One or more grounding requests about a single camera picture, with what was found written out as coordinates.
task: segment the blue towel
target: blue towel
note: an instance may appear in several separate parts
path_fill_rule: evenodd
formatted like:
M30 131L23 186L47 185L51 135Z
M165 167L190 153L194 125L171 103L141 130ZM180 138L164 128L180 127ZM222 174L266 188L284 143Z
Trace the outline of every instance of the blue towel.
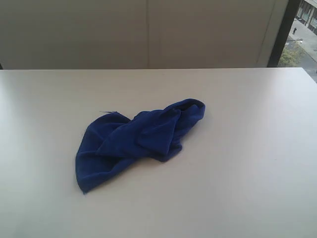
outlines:
M165 162L182 150L180 139L204 116L195 99L164 110L140 112L133 120L120 113L91 123L76 155L76 177L84 193L114 177L141 157Z

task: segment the tree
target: tree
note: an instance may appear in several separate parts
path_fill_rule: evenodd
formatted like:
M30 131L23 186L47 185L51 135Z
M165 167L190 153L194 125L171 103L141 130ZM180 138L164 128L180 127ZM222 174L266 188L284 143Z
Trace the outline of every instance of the tree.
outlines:
M304 50L298 45L297 42L285 46L278 62L278 67L297 67L302 57Z

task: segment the sidewalk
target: sidewalk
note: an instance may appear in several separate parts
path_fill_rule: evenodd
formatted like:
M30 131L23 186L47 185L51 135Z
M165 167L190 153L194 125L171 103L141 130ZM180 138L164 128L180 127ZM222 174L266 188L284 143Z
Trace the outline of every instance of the sidewalk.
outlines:
M295 35L293 35L294 28L297 28ZM300 46L307 52L307 54L317 62L317 35L315 35L310 29L299 21L294 21L289 37L293 40L303 39L303 43Z

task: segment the wall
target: wall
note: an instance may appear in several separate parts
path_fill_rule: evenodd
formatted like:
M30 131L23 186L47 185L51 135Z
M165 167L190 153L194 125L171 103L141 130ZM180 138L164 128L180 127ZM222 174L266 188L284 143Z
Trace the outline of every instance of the wall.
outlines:
M0 62L5 69L266 66L286 4L5 1Z

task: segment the table surface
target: table surface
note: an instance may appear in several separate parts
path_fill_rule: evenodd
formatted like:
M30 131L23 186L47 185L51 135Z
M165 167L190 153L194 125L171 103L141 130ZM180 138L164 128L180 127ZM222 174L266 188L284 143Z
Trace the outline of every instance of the table surface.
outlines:
M74 158L101 111L186 98L206 114L177 156L83 195ZM1 71L0 131L1 237L317 237L317 85L301 68Z

